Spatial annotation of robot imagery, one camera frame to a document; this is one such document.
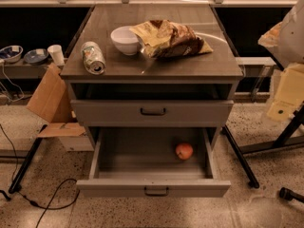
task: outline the can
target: can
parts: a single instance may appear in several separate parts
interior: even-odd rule
[[[95,42],[85,42],[81,48],[85,69],[95,75],[105,72],[105,57]]]

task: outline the gray cabinet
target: gray cabinet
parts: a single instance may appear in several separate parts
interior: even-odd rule
[[[110,32],[148,19],[187,24],[214,49],[187,58],[125,56]],[[86,72],[80,48],[96,42],[106,72]],[[77,120],[95,153],[78,187],[102,197],[222,197],[213,148],[233,106],[241,69],[208,5],[97,5],[61,74]],[[194,155],[181,161],[175,146],[189,142]]]

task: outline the white cup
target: white cup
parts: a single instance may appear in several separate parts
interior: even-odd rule
[[[64,53],[60,45],[52,45],[47,49],[55,65],[63,66],[65,64]]]

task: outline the cardboard flap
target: cardboard flap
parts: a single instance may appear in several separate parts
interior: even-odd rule
[[[28,110],[49,123],[73,122],[67,86],[60,72],[51,64],[27,105]]]
[[[39,138],[50,137],[75,137],[86,133],[83,126],[78,123],[50,123],[43,131],[38,134]]]

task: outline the speckled floor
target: speckled floor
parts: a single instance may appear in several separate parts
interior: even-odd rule
[[[235,104],[228,126],[237,143],[274,140],[285,123],[265,121],[266,104]],[[0,124],[17,149],[30,148],[44,122],[23,105],[1,105]],[[11,145],[0,131],[0,145]],[[303,227],[304,203],[278,197],[282,186],[304,195],[304,144],[270,153],[247,155],[259,189],[248,186],[248,178],[227,139],[220,135],[215,147],[218,174],[232,185],[224,198],[86,198],[66,209],[47,210],[39,227]],[[47,206],[57,186],[67,178],[85,179],[92,152],[66,152],[57,138],[44,139],[24,176],[20,193]],[[0,189],[8,192],[15,161],[0,160]],[[66,182],[52,207],[73,201],[76,187]],[[36,227],[43,209],[33,207],[20,194],[0,196],[0,227]]]

